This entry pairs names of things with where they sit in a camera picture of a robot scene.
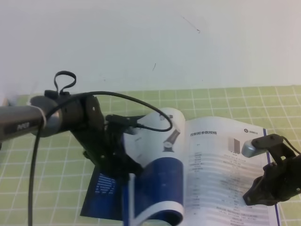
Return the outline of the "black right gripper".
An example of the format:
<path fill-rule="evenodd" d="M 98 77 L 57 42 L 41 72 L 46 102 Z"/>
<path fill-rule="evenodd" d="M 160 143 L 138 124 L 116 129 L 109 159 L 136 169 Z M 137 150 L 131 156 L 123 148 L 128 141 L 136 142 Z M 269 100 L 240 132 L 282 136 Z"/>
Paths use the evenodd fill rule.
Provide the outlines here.
<path fill-rule="evenodd" d="M 253 181 L 243 195 L 248 206 L 273 206 L 301 193 L 301 153 L 284 136 L 270 134 L 255 138 L 255 148 L 267 149 L 273 162 L 263 167 L 264 174 Z"/>

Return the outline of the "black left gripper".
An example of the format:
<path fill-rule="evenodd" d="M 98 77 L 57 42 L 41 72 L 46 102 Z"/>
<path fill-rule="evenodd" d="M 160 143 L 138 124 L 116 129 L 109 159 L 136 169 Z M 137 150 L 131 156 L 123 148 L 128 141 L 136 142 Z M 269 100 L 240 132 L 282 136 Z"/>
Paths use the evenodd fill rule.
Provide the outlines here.
<path fill-rule="evenodd" d="M 95 96 L 80 97 L 69 95 L 57 101 L 69 103 L 60 110 L 61 124 L 58 133 L 70 131 L 84 148 L 84 156 L 105 176 L 127 181 L 123 186 L 123 225 L 135 226 L 134 187 L 135 175 L 143 168 L 126 154 L 123 133 L 128 126 L 120 116 L 105 118 Z"/>

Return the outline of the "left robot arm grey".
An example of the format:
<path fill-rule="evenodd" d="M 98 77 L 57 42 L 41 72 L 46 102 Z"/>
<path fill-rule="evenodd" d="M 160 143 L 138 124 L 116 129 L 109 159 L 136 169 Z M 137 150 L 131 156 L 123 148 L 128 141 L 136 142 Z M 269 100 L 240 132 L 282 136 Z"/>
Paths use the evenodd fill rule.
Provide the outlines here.
<path fill-rule="evenodd" d="M 140 128 L 132 117 L 103 116 L 97 95 L 127 99 L 133 97 L 112 92 L 60 94 L 54 97 L 36 96 L 29 105 L 1 106 L 0 140 L 4 142 L 25 134 L 35 134 L 29 177 L 28 225 L 33 225 L 33 186 L 40 138 L 69 131 L 84 148 L 83 155 L 102 174 L 121 182 L 129 175 L 139 175 L 143 168 L 126 154 L 121 143 L 122 133 L 129 127 Z"/>

